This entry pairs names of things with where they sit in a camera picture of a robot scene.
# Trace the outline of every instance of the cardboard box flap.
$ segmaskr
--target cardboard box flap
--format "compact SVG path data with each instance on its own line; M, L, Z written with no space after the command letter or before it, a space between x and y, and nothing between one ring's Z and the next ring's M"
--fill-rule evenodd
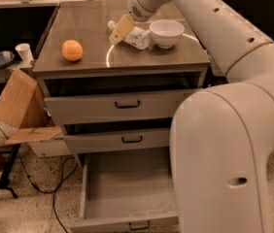
M7 145L47 141L61 133L59 126L40 127L40 128L21 128L9 140L5 142Z
M37 81L16 69L0 95L0 120L15 127L43 127L44 95Z

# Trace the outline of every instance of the cabinet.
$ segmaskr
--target cabinet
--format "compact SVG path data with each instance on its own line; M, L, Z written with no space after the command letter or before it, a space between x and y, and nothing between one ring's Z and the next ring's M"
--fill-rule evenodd
M152 20L174 18L186 29L172 49L137 50L109 43L109 20L127 0L62 3L33 73L45 103L84 168L74 232L114 232L176 224L169 129L178 106L200 89L206 51L171 4ZM138 24L148 28L149 22ZM69 62L62 43L78 40L83 58Z

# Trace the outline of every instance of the power cord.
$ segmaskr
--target power cord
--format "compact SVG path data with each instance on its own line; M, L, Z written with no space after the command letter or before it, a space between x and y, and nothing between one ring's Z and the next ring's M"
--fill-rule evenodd
M2 128L0 127L0 131L2 132L2 134L4 135L4 137L8 140L8 136L4 133L4 131L2 130ZM69 173L68 176L66 176L65 178L63 178L63 170L64 170L64 165L65 163L69 160L69 159L74 159L73 157L68 157L66 158L63 163L62 163L62 166L61 166L61 178L60 178L60 182L59 184L57 185L57 187L54 189L54 190L50 190L50 191L44 191L44 190L41 190L39 188L38 185L36 185L35 183L33 183L30 179L30 175L27 173L27 170L23 164L23 161L22 161L22 158L20 156L20 154L18 153L18 157L19 157L19 160L20 160L20 163L22 165L22 168L26 174L26 177L27 179L30 181L30 183L32 184L32 186L40 193L44 193L44 194L51 194L52 193L52 209L54 211L54 214L56 216L56 219L57 221L59 222L60 226L62 227L62 229L68 233L67 229L65 228L65 226L62 224L61 220L59 219L59 216L56 212L56 207L55 207L55 195L56 195L56 192L60 189L61 185L63 184L64 181L66 181L76 170L77 170L77 167L78 167L78 164L76 164L76 166L74 167L74 169Z

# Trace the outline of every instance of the plate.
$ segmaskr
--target plate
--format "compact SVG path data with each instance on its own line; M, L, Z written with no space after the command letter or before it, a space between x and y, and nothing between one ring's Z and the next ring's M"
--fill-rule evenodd
M15 55L8 50L0 51L0 69L7 68L13 64Z

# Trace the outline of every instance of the yellow object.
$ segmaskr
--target yellow object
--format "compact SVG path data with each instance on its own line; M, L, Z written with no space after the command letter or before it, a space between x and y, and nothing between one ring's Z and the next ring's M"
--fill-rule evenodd
M130 15L121 17L117 27L112 32L109 40L113 45L116 45L125 38L135 27L135 21Z
M70 61L77 61L83 56L83 48L75 40L68 40L62 44L61 51L63 56Z

